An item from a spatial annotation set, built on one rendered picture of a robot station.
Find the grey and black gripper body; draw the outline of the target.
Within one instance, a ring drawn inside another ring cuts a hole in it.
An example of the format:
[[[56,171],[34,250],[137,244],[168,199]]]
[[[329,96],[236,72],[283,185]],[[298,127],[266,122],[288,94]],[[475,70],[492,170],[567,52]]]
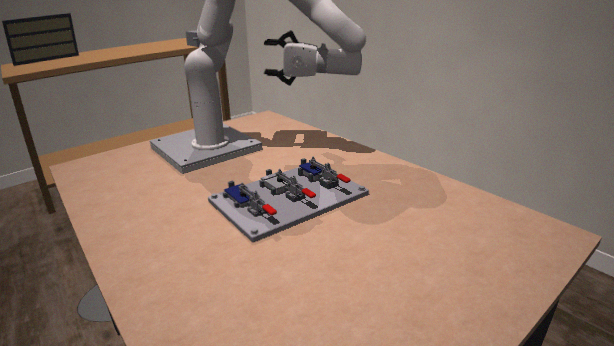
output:
[[[284,75],[287,77],[315,76],[319,48],[316,45],[302,42],[288,41],[287,43],[283,52]]]

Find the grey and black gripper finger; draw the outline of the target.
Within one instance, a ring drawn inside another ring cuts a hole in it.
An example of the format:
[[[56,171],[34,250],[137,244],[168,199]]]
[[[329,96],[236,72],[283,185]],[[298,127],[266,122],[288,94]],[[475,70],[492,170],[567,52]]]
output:
[[[287,37],[290,37],[293,41],[293,43],[299,43],[297,38],[295,37],[293,31],[289,31],[285,34],[283,34],[279,39],[267,39],[264,41],[264,45],[272,45],[272,46],[277,46],[280,45],[281,47],[284,48],[286,42],[284,41]]]
[[[278,71],[276,69],[265,69],[264,74],[267,74],[267,76],[277,76],[282,82],[290,86],[296,77],[291,77],[290,79],[287,79],[284,76],[282,70]]]

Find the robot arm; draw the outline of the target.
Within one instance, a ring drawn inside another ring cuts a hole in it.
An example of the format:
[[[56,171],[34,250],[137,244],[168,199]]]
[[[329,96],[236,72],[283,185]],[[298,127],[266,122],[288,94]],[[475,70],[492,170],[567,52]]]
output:
[[[224,64],[232,39],[230,18],[235,1],[206,0],[197,27],[199,49],[191,52],[185,60],[196,137],[192,147],[198,150],[215,150],[229,143],[223,131],[216,72]],[[328,49],[326,44],[321,44],[317,73],[358,75],[362,66],[361,49],[366,43],[364,31],[332,0],[289,1],[341,48]]]

